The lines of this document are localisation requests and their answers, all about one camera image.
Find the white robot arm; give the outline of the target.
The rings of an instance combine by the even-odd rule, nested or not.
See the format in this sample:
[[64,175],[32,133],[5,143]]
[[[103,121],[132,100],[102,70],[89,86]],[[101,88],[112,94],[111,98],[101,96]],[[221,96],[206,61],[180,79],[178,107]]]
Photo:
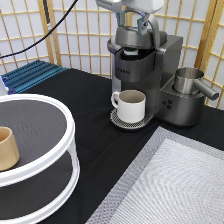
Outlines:
[[116,13],[117,24],[125,25],[125,14],[127,12],[139,13],[141,17],[137,20],[137,32],[143,35],[147,31],[149,16],[159,11],[164,0],[95,0],[99,7]]

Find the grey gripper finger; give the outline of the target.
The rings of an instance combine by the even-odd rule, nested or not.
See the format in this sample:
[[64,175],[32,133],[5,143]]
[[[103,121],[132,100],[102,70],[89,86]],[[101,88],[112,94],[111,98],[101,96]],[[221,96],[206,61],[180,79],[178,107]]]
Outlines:
[[123,26],[125,24],[125,11],[122,10],[116,13],[117,25]]
[[141,12],[140,18],[137,20],[138,33],[144,35],[147,32],[149,13]]

